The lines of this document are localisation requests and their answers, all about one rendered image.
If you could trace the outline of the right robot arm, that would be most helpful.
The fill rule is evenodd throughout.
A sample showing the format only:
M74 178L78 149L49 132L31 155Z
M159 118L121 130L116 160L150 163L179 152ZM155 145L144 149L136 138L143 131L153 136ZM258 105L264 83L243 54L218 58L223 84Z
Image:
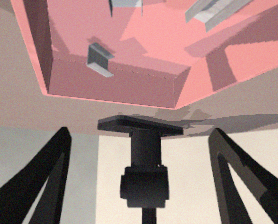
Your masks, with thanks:
M162 164L161 137L183 135L183 130L124 119L99 123L97 130L129 133L132 167L125 167L121 175L120 198L127 198L128 208L142 208L142 224L157 224L156 209L151 208L165 208L169 200L168 167Z

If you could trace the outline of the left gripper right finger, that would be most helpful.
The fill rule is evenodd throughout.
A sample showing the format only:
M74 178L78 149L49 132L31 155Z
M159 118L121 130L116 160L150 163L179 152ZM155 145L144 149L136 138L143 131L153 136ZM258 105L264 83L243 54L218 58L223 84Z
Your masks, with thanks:
M228 163L272 222L278 224L278 178L220 128L214 128L208 137L208 146L221 224L253 224Z

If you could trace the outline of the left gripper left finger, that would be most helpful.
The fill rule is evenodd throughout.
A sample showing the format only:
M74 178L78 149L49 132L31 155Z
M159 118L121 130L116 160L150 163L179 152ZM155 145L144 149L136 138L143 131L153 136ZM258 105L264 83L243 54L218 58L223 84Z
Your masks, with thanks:
M33 159L0 188L0 224L22 224L45 189L28 224L60 224L72 137L61 127Z

